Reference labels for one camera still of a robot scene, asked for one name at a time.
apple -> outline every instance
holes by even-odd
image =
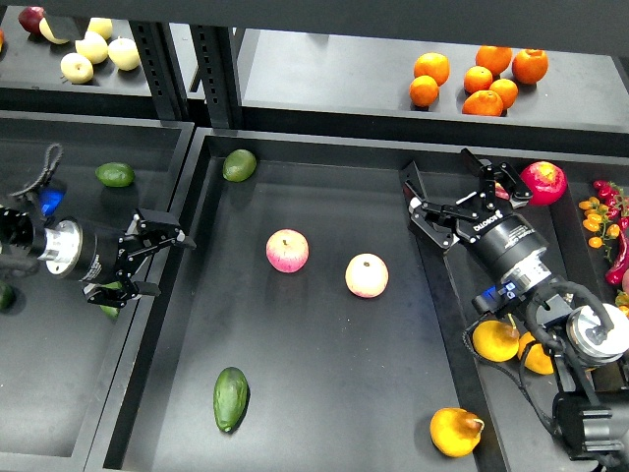
[[[61,59],[61,72],[73,84],[84,84],[94,76],[91,62],[78,52],[66,54]]]
[[[266,257],[280,272],[296,272],[308,260],[308,241],[294,229],[275,231],[266,242]]]
[[[132,39],[119,37],[109,43],[109,59],[118,69],[131,71],[140,65],[140,53]]]
[[[345,270],[347,288],[362,298],[377,297],[384,291],[388,281],[386,264],[375,254],[358,254]]]
[[[80,41],[75,41],[75,46],[77,52],[92,64],[100,64],[109,55],[107,41],[94,31],[86,31],[86,36]]]
[[[553,204],[568,188],[568,181],[563,170],[544,160],[528,165],[520,177],[533,192],[533,197],[529,200],[531,205]]]
[[[43,34],[43,37],[48,39],[50,42],[53,42],[55,44],[65,44],[66,42],[68,42],[68,39],[59,39],[55,37],[55,35],[52,33],[52,30],[50,29],[50,25],[45,18],[42,18],[39,22],[39,30],[41,31],[41,34]]]
[[[114,24],[108,18],[91,18],[89,19],[87,30],[97,32],[104,40],[107,40],[111,37],[111,33],[114,30]]]
[[[42,7],[26,7],[18,15],[18,21],[22,28],[31,34],[41,35],[39,22],[43,18]]]

pink apple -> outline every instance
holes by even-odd
[[[308,260],[308,241],[294,229],[280,229],[266,242],[266,257],[280,272],[296,272]]]
[[[520,177],[533,191],[529,205],[554,204],[568,188],[563,170],[544,160],[528,165]]]

small orange fruit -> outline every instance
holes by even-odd
[[[511,56],[513,51],[510,47],[481,46],[476,53],[476,65],[485,67],[495,76],[499,76],[511,64]]]
[[[502,99],[502,108],[511,108],[518,96],[518,86],[509,79],[498,79],[489,86],[489,90],[495,91]]]
[[[468,69],[463,78],[463,87],[469,93],[479,90],[489,90],[493,82],[493,74],[486,67],[474,66]]]
[[[468,455],[481,441],[485,422],[463,408],[441,408],[430,420],[430,438],[449,457]]]
[[[411,82],[409,95],[416,106],[430,106],[439,96],[439,87],[431,76],[419,76]]]
[[[533,335],[530,332],[525,332],[524,334],[522,334],[518,347],[518,359],[522,359],[524,348],[527,347],[527,344],[529,344],[529,342],[533,340]],[[552,368],[552,362],[550,362],[550,358],[546,355],[545,352],[543,352],[543,347],[539,343],[531,347],[529,355],[527,356],[527,362],[524,363],[524,367],[542,376],[547,376],[554,372],[554,369]]]
[[[514,324],[489,320],[479,324],[472,344],[480,355],[493,362],[508,361],[518,353],[520,333]]]
[[[413,68],[415,77],[431,76],[438,86],[445,84],[450,77],[450,61],[443,54],[438,52],[427,52],[422,54],[415,62]]]
[[[548,71],[548,56],[541,49],[522,49],[513,58],[511,72],[522,84],[539,82]]]
[[[463,113],[466,115],[500,116],[502,114],[502,98],[495,91],[475,91],[463,103]]]

red apple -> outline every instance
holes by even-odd
[[[540,160],[527,166],[520,177],[533,192],[531,205],[555,203],[568,188],[566,175],[556,165]]]
[[[280,229],[266,242],[266,257],[280,272],[296,272],[308,260],[308,241],[294,229]]]
[[[39,30],[39,22],[43,18],[43,8],[41,7],[26,7],[18,16],[18,21],[22,28],[32,34],[41,34]]]

robotic arm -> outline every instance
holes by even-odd
[[[0,206],[0,269],[31,274],[45,261],[52,275],[79,280],[89,303],[113,308],[159,295],[156,284],[132,277],[162,249],[193,249],[194,241],[172,214],[150,209],[136,209],[126,231],[74,218],[55,222],[65,195],[65,185],[53,179],[61,156],[61,146],[51,145],[39,176],[6,196],[10,207]],[[2,245],[20,254],[2,253]]]
[[[623,378],[619,390],[597,391],[589,375],[592,368],[624,363],[629,320],[541,261],[546,240],[514,211],[532,193],[509,163],[493,165],[467,149],[461,154],[480,186],[453,206],[430,202],[417,168],[407,169],[411,177],[403,188],[411,231],[443,252],[465,246],[495,283],[472,301],[477,313],[498,318],[513,313],[550,356],[559,392],[544,426],[569,457],[596,460],[608,471],[629,471],[629,379]],[[496,197],[496,183],[509,201]],[[619,371],[626,373],[626,366]]]

